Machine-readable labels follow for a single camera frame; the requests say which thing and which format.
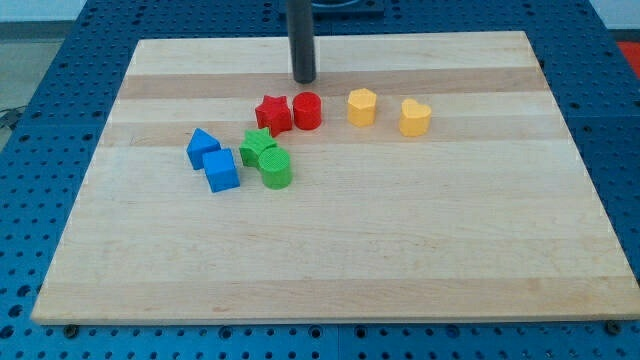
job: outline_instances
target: yellow heart block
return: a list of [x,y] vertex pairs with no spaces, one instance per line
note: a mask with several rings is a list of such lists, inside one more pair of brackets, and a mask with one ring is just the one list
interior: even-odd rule
[[349,93],[347,119],[357,127],[373,125],[376,118],[377,95],[369,89],[353,90]]
[[420,136],[429,130],[431,107],[414,99],[402,102],[402,112],[398,127],[404,136]]

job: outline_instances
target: blue pegboard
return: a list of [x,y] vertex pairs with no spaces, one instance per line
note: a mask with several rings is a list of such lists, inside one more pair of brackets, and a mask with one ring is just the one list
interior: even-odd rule
[[[640,322],[41,327],[28,316],[142,38],[284,36],[270,0],[89,0],[0,155],[0,359],[640,359]],[[586,0],[386,0],[316,34],[524,30],[640,276],[640,83]]]

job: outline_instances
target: blue block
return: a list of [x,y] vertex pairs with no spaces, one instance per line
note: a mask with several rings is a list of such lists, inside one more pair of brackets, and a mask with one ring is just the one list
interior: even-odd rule
[[202,155],[218,150],[220,150],[220,142],[207,134],[206,131],[196,128],[191,136],[191,141],[189,141],[189,146],[187,146],[187,155],[189,155],[193,170],[200,170],[204,167]]
[[240,186],[238,171],[230,149],[206,153],[202,156],[202,161],[212,192]]

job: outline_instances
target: black cylinder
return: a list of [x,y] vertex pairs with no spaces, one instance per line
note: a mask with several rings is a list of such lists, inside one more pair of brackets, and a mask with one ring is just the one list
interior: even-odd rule
[[293,79],[308,84],[316,79],[311,0],[287,0],[287,31]]

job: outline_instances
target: plastic block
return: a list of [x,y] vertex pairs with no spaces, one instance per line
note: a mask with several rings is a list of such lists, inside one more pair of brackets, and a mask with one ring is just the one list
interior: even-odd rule
[[400,115],[400,132],[404,136],[420,136],[429,130],[431,122],[431,108],[420,104],[414,99],[402,102]]
[[220,142],[206,131],[196,128],[187,146],[187,155],[193,170],[202,169],[202,155],[217,150],[220,150]]
[[376,98],[376,94],[369,89],[349,93],[347,120],[357,127],[373,125],[376,118]]
[[313,130],[322,123],[322,100],[312,92],[293,98],[293,121],[302,130]]
[[273,137],[278,136],[283,131],[293,129],[287,97],[265,95],[262,99],[262,104],[256,108],[256,120],[258,121],[258,128],[268,127]]
[[262,183],[269,189],[282,189],[291,183],[291,159],[283,148],[275,147],[265,150],[259,162]]
[[238,171],[230,149],[206,153],[202,156],[202,161],[212,192],[240,186]]
[[278,143],[269,135],[268,128],[245,131],[244,141],[240,144],[242,165],[258,167],[260,154],[266,149],[276,146],[278,146]]

